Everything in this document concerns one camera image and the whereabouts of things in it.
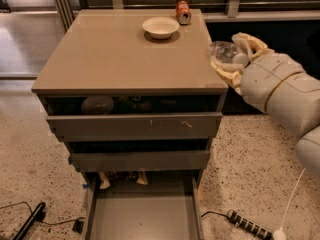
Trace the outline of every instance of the open drawer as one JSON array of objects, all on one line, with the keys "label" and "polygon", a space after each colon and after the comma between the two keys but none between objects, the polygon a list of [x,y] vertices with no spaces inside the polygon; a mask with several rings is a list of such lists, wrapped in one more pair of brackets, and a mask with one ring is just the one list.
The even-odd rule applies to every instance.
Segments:
[{"label": "open drawer", "polygon": [[152,172],[148,185],[91,185],[82,239],[203,239],[191,172]]},{"label": "open drawer", "polygon": [[220,112],[48,116],[59,141],[192,139],[214,137]]}]

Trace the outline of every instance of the white bowl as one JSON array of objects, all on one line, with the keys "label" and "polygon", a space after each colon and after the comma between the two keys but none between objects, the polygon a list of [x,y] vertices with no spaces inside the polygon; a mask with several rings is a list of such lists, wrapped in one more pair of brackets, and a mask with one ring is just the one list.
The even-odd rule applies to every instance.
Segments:
[{"label": "white bowl", "polygon": [[167,39],[179,29],[179,23],[168,17],[154,17],[146,20],[142,28],[155,39]]}]

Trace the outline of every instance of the terrazzo floor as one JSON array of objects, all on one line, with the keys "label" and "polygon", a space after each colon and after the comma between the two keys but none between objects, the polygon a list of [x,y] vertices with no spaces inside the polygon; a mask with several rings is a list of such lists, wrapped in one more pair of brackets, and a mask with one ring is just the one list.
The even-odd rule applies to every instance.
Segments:
[{"label": "terrazzo floor", "polygon": [[[56,24],[56,18],[46,19]],[[25,23],[30,25],[29,30],[33,29],[32,23]],[[9,42],[3,39],[7,26],[2,25],[0,34],[2,40]],[[55,37],[49,38],[54,47],[62,32],[51,31]],[[16,35],[20,41],[25,40],[19,34],[9,38]],[[23,42],[21,45],[13,48],[25,47]],[[19,52],[20,59],[30,56],[27,47]],[[40,69],[49,55],[49,50],[39,57],[32,55],[27,65],[34,64]],[[3,58],[6,57],[2,56],[0,65],[17,69],[12,57],[7,62]],[[0,72],[8,72],[2,66]],[[0,81],[0,207],[25,201],[34,209],[38,203],[45,202],[44,221],[48,223],[86,216],[84,180],[68,164],[65,147],[51,134],[46,113],[30,90],[32,84],[29,80]],[[295,143],[295,137],[269,116],[224,116],[199,189],[201,214],[206,211],[226,214],[235,210],[271,231],[277,229],[303,169],[294,155]],[[13,239],[29,214],[25,204],[0,209],[0,239]],[[72,224],[35,223],[24,239],[80,239],[72,231]],[[205,216],[202,226],[206,240],[257,239],[214,214]],[[294,195],[284,231],[289,240],[320,240],[320,180],[308,171]]]}]

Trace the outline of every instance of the drawer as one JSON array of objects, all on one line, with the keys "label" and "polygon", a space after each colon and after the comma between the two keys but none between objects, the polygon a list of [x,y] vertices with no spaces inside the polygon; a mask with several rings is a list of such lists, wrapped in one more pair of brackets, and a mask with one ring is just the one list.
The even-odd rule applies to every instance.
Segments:
[{"label": "drawer", "polygon": [[148,182],[93,184],[82,239],[203,239],[192,174],[154,172]]},{"label": "drawer", "polygon": [[204,169],[209,150],[131,153],[72,153],[70,160],[77,171],[155,171]]},{"label": "drawer", "polygon": [[214,137],[220,112],[48,116],[60,141],[194,139]]},{"label": "drawer", "polygon": [[[49,115],[71,116],[85,115],[82,105],[87,97],[43,97],[42,103]],[[110,101],[110,96],[102,96],[101,105]],[[164,114],[187,112],[220,111],[224,96],[216,95],[178,95],[178,96],[114,96],[114,103],[109,114]]]}]

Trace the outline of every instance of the bottom drawer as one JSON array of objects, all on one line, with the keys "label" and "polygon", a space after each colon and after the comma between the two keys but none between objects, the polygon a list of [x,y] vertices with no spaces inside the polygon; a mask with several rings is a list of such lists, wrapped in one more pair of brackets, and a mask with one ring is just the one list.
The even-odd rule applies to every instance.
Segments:
[{"label": "bottom drawer", "polygon": [[203,239],[194,177],[153,172],[148,181],[93,187],[83,239]]},{"label": "bottom drawer", "polygon": [[193,170],[206,168],[209,157],[209,150],[72,153],[70,161],[80,172]]}]

